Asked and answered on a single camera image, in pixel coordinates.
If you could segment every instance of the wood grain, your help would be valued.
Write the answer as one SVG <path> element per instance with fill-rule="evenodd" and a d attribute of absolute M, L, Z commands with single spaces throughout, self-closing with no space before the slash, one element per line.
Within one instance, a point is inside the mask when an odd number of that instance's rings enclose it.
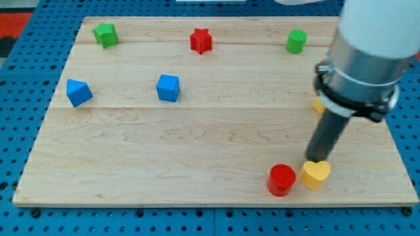
<path fill-rule="evenodd" d="M 91 30 L 112 22 L 119 45 Z M 352 119 L 318 191 L 286 197 L 265 182 L 272 165 L 300 170 L 320 118 L 313 67 L 336 18 L 85 18 L 16 189 L 20 207 L 385 207 L 418 203 L 385 123 Z M 213 50 L 189 49 L 209 28 Z M 302 54 L 285 51 L 304 29 Z M 159 101 L 161 73 L 180 77 L 178 102 Z M 72 108 L 67 79 L 94 98 Z"/>

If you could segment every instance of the red block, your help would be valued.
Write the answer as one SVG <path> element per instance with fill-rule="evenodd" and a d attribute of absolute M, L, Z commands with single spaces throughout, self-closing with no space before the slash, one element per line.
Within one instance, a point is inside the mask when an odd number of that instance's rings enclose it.
<path fill-rule="evenodd" d="M 0 13 L 0 38 L 19 38 L 32 13 Z"/>
<path fill-rule="evenodd" d="M 295 171 L 285 164 L 275 165 L 267 180 L 267 189 L 275 196 L 283 197 L 289 194 L 296 181 Z"/>
<path fill-rule="evenodd" d="M 205 51 L 211 50 L 211 35 L 209 29 L 194 29 L 194 33 L 190 35 L 190 45 L 192 50 L 203 54 Z"/>

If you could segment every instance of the yellow heart block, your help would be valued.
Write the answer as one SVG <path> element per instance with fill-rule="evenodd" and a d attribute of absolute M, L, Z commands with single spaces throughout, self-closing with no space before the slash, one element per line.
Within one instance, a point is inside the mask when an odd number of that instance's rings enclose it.
<path fill-rule="evenodd" d="M 317 190 L 331 173 L 331 166 L 326 161 L 318 163 L 307 161 L 299 173 L 299 179 L 308 188 Z"/>
<path fill-rule="evenodd" d="M 319 114 L 323 114 L 326 110 L 326 107 L 321 103 L 319 96 L 317 96 L 315 98 L 314 108 L 315 108 L 316 112 L 318 112 Z"/>

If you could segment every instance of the red star block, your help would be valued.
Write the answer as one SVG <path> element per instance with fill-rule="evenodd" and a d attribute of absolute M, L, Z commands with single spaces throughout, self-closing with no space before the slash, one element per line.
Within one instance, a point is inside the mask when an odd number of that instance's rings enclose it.
<path fill-rule="evenodd" d="M 190 35 L 191 49 L 198 53 L 211 50 L 211 35 L 209 29 L 194 29 L 194 33 Z"/>

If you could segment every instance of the blue cube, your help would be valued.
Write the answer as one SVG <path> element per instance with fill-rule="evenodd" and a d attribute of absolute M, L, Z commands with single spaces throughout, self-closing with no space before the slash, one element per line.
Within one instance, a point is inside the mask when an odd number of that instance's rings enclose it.
<path fill-rule="evenodd" d="M 67 97 L 72 103 L 73 107 L 86 102 L 93 98 L 92 92 L 86 83 L 81 81 L 75 81 L 73 79 L 67 80 Z"/>
<path fill-rule="evenodd" d="M 160 75 L 156 89 L 160 100 L 176 102 L 179 95 L 179 79 L 173 75 Z"/>

